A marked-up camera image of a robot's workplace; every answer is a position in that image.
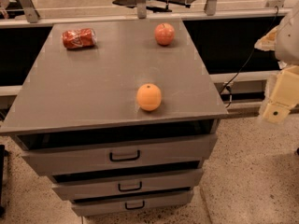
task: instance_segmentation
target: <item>desk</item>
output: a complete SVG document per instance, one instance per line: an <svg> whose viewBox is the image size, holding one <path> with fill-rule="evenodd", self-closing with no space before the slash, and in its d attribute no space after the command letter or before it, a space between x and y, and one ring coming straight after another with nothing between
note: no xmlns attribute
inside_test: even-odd
<svg viewBox="0 0 299 224"><path fill-rule="evenodd" d="M188 203L216 143L227 111L183 22L168 47L161 22L54 25L0 129L79 216ZM97 46L65 49L62 32L86 27ZM148 82L163 94L150 113L135 100Z"/></svg>

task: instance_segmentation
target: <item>drawer handle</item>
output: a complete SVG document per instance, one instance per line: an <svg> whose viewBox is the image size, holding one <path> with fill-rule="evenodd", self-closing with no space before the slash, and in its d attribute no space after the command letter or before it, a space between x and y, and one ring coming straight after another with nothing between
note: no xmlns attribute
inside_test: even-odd
<svg viewBox="0 0 299 224"><path fill-rule="evenodd" d="M136 161L140 158L140 150L137 151L136 157L129 158L129 159L120 159L120 160L113 159L113 153L112 152L110 152L109 157L110 157L110 160L114 161L114 162L118 162L118 161Z"/></svg>
<svg viewBox="0 0 299 224"><path fill-rule="evenodd" d="M119 183L119 191L125 192L125 191L134 191L134 190L141 190L142 189L142 182L139 182L139 187L135 189L121 189L121 184Z"/></svg>
<svg viewBox="0 0 299 224"><path fill-rule="evenodd" d="M145 206L145 202L142 201L142 205L138 206L138 207L128 207L128 203L124 204L125 209L127 210L136 210L136 209L142 209Z"/></svg>

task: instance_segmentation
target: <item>red can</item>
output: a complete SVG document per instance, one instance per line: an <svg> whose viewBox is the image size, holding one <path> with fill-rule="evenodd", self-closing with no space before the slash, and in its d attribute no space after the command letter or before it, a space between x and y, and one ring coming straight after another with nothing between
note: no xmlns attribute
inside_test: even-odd
<svg viewBox="0 0 299 224"><path fill-rule="evenodd" d="M96 44L95 32L91 28L68 30L63 33L63 42L67 49L92 47Z"/></svg>

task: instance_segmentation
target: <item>drawer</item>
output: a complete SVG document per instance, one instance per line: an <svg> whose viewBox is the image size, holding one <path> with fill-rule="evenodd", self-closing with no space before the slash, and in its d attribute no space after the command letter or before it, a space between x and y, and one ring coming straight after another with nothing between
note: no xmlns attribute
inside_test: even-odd
<svg viewBox="0 0 299 224"><path fill-rule="evenodd" d="M75 203L73 211L79 217L88 217L114 212L142 210L169 205L183 205L192 199L193 191L173 192L166 194L145 195L131 198L119 198L109 201Z"/></svg>
<svg viewBox="0 0 299 224"><path fill-rule="evenodd" d="M207 159L216 134L59 147L23 153L38 175L63 175Z"/></svg>
<svg viewBox="0 0 299 224"><path fill-rule="evenodd" d="M173 171L149 175L128 175L53 185L62 200L126 195L164 189L193 188L197 186L201 169Z"/></svg>

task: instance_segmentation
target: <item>floor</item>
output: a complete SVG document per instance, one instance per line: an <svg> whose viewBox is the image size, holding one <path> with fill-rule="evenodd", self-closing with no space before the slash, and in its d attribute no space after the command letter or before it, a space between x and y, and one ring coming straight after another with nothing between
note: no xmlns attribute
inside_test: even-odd
<svg viewBox="0 0 299 224"><path fill-rule="evenodd" d="M202 10L205 1L190 9L171 7L182 12ZM33 2L44 18L135 14L134 9L112 6L111 0ZM218 9L264 7L265 3L220 0ZM20 148L9 137L0 137L9 152L2 203L6 213L0 224L299 223L299 156L294 153L299 147L299 115L290 115L278 126L257 117L224 119L217 134L217 145L188 205L88 218L77 217L70 203L51 190L51 182L25 163Z"/></svg>
<svg viewBox="0 0 299 224"><path fill-rule="evenodd" d="M224 119L192 202L147 211L77 217L46 177L39 177L9 138L3 206L5 224L247 224L299 223L299 115L283 125L257 117Z"/></svg>

